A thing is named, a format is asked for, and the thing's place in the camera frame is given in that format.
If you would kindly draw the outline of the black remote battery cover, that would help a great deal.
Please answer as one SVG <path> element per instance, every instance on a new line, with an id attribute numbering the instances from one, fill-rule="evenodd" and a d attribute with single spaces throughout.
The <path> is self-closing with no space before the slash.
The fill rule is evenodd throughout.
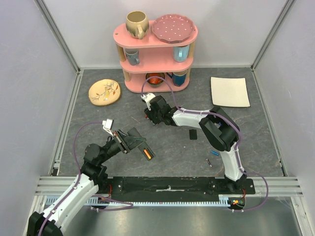
<path id="1" fill-rule="evenodd" d="M 196 129 L 190 129 L 189 130 L 189 139 L 190 140 L 197 140 L 197 130 Z"/>

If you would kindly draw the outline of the orange AAA battery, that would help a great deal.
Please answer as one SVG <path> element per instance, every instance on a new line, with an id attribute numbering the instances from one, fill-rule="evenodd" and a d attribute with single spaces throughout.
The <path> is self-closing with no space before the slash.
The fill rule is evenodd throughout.
<path id="1" fill-rule="evenodd" d="M 151 160 L 152 157 L 151 157 L 150 153 L 149 153 L 146 149 L 144 149 L 143 151 L 144 151 L 146 157 L 147 157 L 149 160 Z"/>

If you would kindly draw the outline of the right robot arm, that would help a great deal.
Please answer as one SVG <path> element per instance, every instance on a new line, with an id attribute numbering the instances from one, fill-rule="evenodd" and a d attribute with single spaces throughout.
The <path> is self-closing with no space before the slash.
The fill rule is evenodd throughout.
<path id="1" fill-rule="evenodd" d="M 163 122 L 201 129 L 211 146 L 220 153 L 227 191 L 235 194 L 243 188 L 247 175 L 239 158 L 240 129 L 222 108 L 214 106 L 208 111 L 171 108 L 161 95 L 153 93 L 144 94 L 141 99 L 147 105 L 144 112 L 153 124 Z"/>

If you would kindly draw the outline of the black remote control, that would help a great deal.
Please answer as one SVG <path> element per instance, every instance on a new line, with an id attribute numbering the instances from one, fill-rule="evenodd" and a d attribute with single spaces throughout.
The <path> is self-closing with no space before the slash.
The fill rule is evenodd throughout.
<path id="1" fill-rule="evenodd" d="M 127 132 L 128 135 L 131 136 L 130 139 L 128 139 L 128 145 L 129 145 L 129 148 L 132 150 L 132 149 L 135 149 L 135 148 L 138 148 L 139 151 L 142 153 L 142 155 L 146 158 L 147 161 L 151 161 L 153 160 L 153 158 L 156 156 L 154 154 L 154 152 L 152 151 L 152 149 L 149 147 L 149 145 L 147 144 L 147 139 L 142 137 L 140 135 L 140 133 L 138 132 L 138 130 L 134 127 L 132 129 L 130 129 L 128 132 Z M 144 153 L 144 149 L 146 149 L 150 155 L 151 155 L 151 160 L 149 160 L 145 153 Z"/>

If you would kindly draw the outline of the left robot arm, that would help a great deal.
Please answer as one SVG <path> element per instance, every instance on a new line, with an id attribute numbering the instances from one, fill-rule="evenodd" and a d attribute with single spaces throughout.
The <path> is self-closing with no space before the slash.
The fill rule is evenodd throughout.
<path id="1" fill-rule="evenodd" d="M 35 211 L 27 226 L 28 236 L 62 236 L 72 219 L 96 193 L 108 188 L 106 167 L 102 164 L 119 152 L 128 153 L 124 138 L 114 132 L 104 146 L 90 144 L 85 149 L 84 163 L 79 174 L 65 192 L 42 213 Z"/>

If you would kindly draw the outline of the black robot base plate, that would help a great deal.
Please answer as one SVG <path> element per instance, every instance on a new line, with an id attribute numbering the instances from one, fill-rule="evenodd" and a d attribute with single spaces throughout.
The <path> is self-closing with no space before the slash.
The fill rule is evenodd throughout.
<path id="1" fill-rule="evenodd" d="M 231 192 L 224 177 L 109 177 L 99 194 L 124 202 L 216 201 L 219 195 L 254 195 L 253 180 Z"/>

